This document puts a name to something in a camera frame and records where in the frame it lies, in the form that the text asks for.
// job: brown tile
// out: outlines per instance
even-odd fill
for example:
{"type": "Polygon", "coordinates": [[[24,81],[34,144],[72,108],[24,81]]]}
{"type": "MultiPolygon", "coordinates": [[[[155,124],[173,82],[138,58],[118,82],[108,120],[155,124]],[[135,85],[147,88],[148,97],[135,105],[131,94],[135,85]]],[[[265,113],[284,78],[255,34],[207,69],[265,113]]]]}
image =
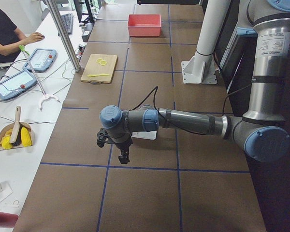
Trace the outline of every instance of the brown tile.
{"type": "MultiPolygon", "coordinates": [[[[173,109],[172,74],[168,72],[125,72],[120,108],[137,106],[155,86],[158,86],[156,106],[173,109]]],[[[143,104],[153,106],[153,96],[154,93],[143,104]]]]}
{"type": "Polygon", "coordinates": [[[183,231],[266,232],[250,174],[181,172],[183,231]]]}
{"type": "Polygon", "coordinates": [[[177,173],[110,169],[100,232],[177,232],[177,173]]]}
{"type": "Polygon", "coordinates": [[[170,5],[171,21],[203,22],[204,13],[199,5],[170,5]]]}
{"type": "Polygon", "coordinates": [[[14,232],[96,231],[106,168],[40,165],[14,232]]]}
{"type": "Polygon", "coordinates": [[[126,70],[170,72],[170,45],[130,44],[126,70]]]}
{"type": "Polygon", "coordinates": [[[159,37],[130,37],[130,43],[169,44],[170,24],[168,22],[162,22],[161,34],[159,37]]]}
{"type": "Polygon", "coordinates": [[[159,14],[161,15],[162,22],[169,21],[169,8],[168,5],[162,4],[141,4],[136,5],[135,14],[159,14]]]}
{"type": "Polygon", "coordinates": [[[115,71],[112,82],[101,85],[81,82],[82,73],[75,74],[63,107],[86,107],[99,110],[107,105],[118,105],[123,72],[115,71]]]}
{"type": "Polygon", "coordinates": [[[178,132],[181,169],[248,171],[242,149],[214,135],[178,132]]]}
{"type": "Polygon", "coordinates": [[[42,162],[107,165],[110,149],[99,148],[101,109],[62,109],[42,162]]]}
{"type": "Polygon", "coordinates": [[[198,43],[201,23],[171,23],[172,44],[196,44],[198,43]]]}
{"type": "Polygon", "coordinates": [[[135,4],[106,4],[101,7],[98,19],[102,20],[126,20],[129,14],[133,14],[135,4]]]}
{"type": "Polygon", "coordinates": [[[182,72],[182,61],[189,61],[194,56],[196,48],[197,45],[172,45],[171,54],[174,72],[182,72]]]}
{"type": "Polygon", "coordinates": [[[80,64],[84,69],[90,57],[90,54],[109,54],[117,55],[118,60],[115,70],[124,70],[127,56],[127,43],[100,43],[89,42],[86,45],[80,64]]]}
{"type": "Polygon", "coordinates": [[[89,41],[129,42],[128,22],[97,21],[89,41]]]}
{"type": "MultiPolygon", "coordinates": [[[[222,112],[223,102],[227,96],[223,80],[217,79],[218,84],[184,84],[182,74],[174,74],[174,98],[177,110],[190,112],[222,112]]],[[[227,99],[225,113],[232,113],[227,99]]]]}
{"type": "MultiPolygon", "coordinates": [[[[159,128],[155,140],[132,138],[130,162],[125,167],[177,168],[175,131],[159,128]]],[[[111,165],[122,166],[120,150],[113,146],[111,165]]]]}

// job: red cylinder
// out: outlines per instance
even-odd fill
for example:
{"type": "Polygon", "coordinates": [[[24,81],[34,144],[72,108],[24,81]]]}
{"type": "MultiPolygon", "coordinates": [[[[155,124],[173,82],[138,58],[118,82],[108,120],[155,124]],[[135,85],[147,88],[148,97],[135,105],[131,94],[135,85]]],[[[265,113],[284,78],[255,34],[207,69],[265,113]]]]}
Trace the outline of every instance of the red cylinder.
{"type": "Polygon", "coordinates": [[[0,227],[1,228],[12,228],[15,226],[18,219],[16,214],[8,214],[0,212],[0,227]]]}

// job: brush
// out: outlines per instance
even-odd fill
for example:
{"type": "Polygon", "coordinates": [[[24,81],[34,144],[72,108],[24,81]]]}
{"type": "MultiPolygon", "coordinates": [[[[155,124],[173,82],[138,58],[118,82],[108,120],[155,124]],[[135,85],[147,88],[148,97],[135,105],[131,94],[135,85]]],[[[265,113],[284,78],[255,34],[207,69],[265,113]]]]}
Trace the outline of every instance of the brush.
{"type": "Polygon", "coordinates": [[[20,106],[17,106],[16,107],[16,111],[15,111],[15,123],[14,123],[14,126],[13,126],[11,138],[10,138],[10,143],[13,146],[19,146],[21,144],[21,134],[20,134],[20,131],[21,131],[22,125],[19,123],[19,120],[20,120],[20,110],[21,110],[21,107],[20,106]]]}

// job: keyboard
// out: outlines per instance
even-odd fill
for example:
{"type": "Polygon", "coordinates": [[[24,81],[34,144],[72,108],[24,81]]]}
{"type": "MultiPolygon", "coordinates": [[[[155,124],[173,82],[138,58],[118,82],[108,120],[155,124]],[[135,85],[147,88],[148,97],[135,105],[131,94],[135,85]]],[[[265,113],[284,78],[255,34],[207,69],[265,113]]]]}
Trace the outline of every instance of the keyboard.
{"type": "Polygon", "coordinates": [[[61,16],[61,20],[63,21],[63,25],[64,25],[68,35],[72,35],[73,14],[64,14],[61,16]]]}

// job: device screen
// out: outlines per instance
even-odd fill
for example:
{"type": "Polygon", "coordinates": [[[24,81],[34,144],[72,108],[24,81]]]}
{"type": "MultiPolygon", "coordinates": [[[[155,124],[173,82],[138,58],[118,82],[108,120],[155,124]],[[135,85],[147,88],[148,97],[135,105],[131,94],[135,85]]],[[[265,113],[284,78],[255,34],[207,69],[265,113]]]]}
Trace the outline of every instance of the device screen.
{"type": "Polygon", "coordinates": [[[48,56],[51,54],[50,50],[37,50],[33,56],[30,57],[30,62],[34,69],[41,69],[45,64],[48,56]]]}
{"type": "Polygon", "coordinates": [[[0,85],[0,93],[5,97],[9,93],[17,91],[17,89],[20,89],[21,85],[24,85],[31,80],[33,80],[33,78],[27,72],[21,72],[19,75],[3,82],[0,85]]]}

